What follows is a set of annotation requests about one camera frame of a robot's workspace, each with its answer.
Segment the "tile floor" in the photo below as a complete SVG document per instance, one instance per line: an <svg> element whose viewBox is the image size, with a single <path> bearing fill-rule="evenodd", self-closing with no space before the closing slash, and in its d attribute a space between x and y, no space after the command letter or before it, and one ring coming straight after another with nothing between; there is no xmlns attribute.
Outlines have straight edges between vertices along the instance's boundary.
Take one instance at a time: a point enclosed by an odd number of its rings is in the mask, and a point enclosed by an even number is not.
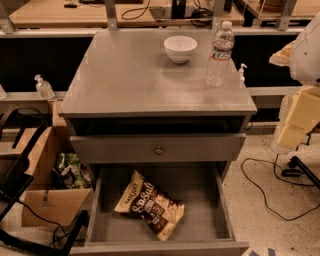
<svg viewBox="0 0 320 256"><path fill-rule="evenodd" d="M250 248L243 256L320 255L320 209L295 221L285 221L266 209L261 191L241 171L241 164L247 158L275 161L276 156L270 149L273 128L260 128L248 131L238 160L232 163L223 184L235 237L250 243ZM296 155L320 177L319 149L320 134L314 134L311 145L302 145L297 152L281 155L278 164L285 167L291 156ZM286 218L294 218L320 204L318 188L298 187L277 180L272 164L247 160L244 169L263 188L270 207ZM295 178L294 181L310 183L305 177ZM20 205L15 205L0 227L13 235L48 245L52 230L21 228L21 209ZM23 254L0 246L0 255Z"/></svg>

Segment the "hand sanitizer bottle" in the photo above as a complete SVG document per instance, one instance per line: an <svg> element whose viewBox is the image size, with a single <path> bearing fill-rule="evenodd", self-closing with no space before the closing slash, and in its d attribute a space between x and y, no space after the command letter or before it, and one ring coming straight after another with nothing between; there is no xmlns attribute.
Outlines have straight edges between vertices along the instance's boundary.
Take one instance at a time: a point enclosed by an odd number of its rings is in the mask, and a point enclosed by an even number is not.
<svg viewBox="0 0 320 256"><path fill-rule="evenodd" d="M49 84L49 82L47 82L46 80L44 80L41 75L36 75L34 77L34 80L37 81L36 84L36 89L38 91L38 93L40 94L40 96L46 100L53 98L54 92L51 88L51 85Z"/></svg>

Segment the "plastic bottle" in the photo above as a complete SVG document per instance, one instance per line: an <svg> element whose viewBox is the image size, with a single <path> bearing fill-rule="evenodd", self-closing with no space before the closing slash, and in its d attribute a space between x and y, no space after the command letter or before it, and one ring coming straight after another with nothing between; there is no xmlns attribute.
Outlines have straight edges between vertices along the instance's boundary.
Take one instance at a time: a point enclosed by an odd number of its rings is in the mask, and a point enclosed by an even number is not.
<svg viewBox="0 0 320 256"><path fill-rule="evenodd" d="M34 80L37 81L36 84L36 89L38 91L38 93L40 94L40 96L46 100L53 98L54 92L51 88L51 85L49 84L49 82L47 82L46 80L44 80L41 75L36 75L34 77Z"/></svg>
<svg viewBox="0 0 320 256"><path fill-rule="evenodd" d="M228 68L234 45L234 34L231 29L232 23L224 21L212 41L207 69L207 84L213 87L222 85Z"/></svg>
<svg viewBox="0 0 320 256"><path fill-rule="evenodd" d="M0 84L0 100L6 98L8 95L6 91L3 89L2 85Z"/></svg>

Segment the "snack bag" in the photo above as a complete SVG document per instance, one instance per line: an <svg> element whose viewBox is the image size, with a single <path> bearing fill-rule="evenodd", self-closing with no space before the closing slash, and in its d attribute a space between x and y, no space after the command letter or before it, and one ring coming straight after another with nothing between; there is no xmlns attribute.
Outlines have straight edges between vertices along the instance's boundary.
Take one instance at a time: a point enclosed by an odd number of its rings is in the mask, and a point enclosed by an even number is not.
<svg viewBox="0 0 320 256"><path fill-rule="evenodd" d="M114 210L140 215L158 239L166 241L183 216L184 205L161 194L145 177L134 171L131 182Z"/></svg>

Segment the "water bottle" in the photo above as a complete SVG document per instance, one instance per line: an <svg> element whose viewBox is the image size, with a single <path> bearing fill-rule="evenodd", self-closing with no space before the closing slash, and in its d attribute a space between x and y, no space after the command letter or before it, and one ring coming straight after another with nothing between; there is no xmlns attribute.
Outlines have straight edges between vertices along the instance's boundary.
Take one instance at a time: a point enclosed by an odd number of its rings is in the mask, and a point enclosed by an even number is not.
<svg viewBox="0 0 320 256"><path fill-rule="evenodd" d="M0 100L6 98L8 95L6 91L3 89L2 85L0 84Z"/></svg>
<svg viewBox="0 0 320 256"><path fill-rule="evenodd" d="M234 34L230 21L222 22L222 27L214 35L209 54L207 84L221 86L228 68L234 45Z"/></svg>

